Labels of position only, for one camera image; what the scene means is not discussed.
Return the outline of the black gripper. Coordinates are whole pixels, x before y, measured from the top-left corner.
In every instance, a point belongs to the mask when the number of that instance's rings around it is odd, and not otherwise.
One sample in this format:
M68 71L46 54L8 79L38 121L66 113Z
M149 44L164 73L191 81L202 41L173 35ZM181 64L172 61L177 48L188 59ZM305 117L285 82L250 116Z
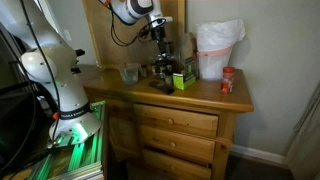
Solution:
M166 32L164 27L158 27L151 30L151 39L157 43L160 54L168 54L168 42L165 40Z

